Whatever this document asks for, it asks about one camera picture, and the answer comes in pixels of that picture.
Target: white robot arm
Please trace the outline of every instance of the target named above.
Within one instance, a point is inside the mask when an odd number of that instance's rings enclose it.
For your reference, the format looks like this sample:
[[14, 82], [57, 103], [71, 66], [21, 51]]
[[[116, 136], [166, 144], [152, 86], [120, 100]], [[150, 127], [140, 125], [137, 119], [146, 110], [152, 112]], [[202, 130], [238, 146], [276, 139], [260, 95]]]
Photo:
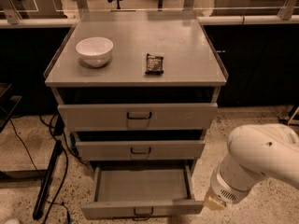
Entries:
[[214, 170], [205, 206], [239, 203], [268, 176], [299, 189], [299, 138], [282, 124], [244, 125], [228, 137], [229, 154]]

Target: white bowl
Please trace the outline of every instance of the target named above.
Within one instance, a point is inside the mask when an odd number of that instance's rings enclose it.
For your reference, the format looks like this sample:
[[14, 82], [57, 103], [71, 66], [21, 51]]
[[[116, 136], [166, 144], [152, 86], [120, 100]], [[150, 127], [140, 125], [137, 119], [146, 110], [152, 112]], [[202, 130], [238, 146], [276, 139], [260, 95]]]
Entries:
[[85, 63], [100, 67], [112, 56], [113, 42], [104, 37], [90, 37], [77, 43], [76, 51]]

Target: closed drawer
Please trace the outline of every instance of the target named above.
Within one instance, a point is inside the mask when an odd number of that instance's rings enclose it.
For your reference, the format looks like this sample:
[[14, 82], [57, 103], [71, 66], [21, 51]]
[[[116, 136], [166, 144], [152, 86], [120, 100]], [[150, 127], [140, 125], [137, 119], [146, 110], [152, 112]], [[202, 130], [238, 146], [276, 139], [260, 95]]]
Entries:
[[208, 129], [216, 104], [59, 105], [70, 132]]
[[193, 160], [204, 149], [200, 130], [77, 133], [85, 161]]
[[81, 206], [87, 219], [199, 214], [189, 166], [184, 161], [101, 162], [92, 201]]

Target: concrete floor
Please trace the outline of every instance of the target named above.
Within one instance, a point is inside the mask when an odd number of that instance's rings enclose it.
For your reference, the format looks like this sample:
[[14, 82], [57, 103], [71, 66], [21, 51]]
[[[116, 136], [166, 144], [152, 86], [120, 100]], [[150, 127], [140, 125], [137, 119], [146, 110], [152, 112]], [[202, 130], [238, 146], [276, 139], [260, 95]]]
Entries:
[[[202, 158], [196, 164], [192, 176], [196, 200], [204, 200], [209, 187], [209, 178], [216, 165], [227, 153], [226, 139], [229, 132], [243, 124], [277, 123], [290, 106], [219, 108], [206, 136], [206, 147]], [[42, 119], [50, 122], [51, 116]], [[23, 139], [38, 169], [47, 167], [54, 147], [49, 128], [41, 123], [39, 117], [27, 116], [12, 120], [19, 136]], [[11, 124], [0, 133], [0, 167], [2, 171], [34, 169], [28, 155], [16, 137]], [[93, 169], [83, 165], [68, 154], [69, 168], [66, 180], [56, 203], [64, 202], [68, 208], [72, 223], [79, 224], [116, 224], [135, 223], [131, 219], [87, 220], [80, 206], [91, 199], [93, 187]], [[48, 201], [51, 201], [65, 169], [65, 156], [62, 154], [54, 172]], [[1, 184], [0, 186], [0, 223], [10, 217], [17, 217], [21, 223], [41, 223], [42, 218], [34, 221], [32, 214], [40, 189], [39, 182]], [[47, 212], [50, 204], [46, 203]], [[228, 205], [224, 211], [212, 212], [204, 207], [199, 215], [151, 218], [144, 223], [165, 224], [210, 224], [210, 223], [298, 223], [299, 191], [288, 184], [273, 178], [257, 184], [243, 202]], [[66, 211], [60, 205], [54, 205], [47, 223], [66, 223]]]

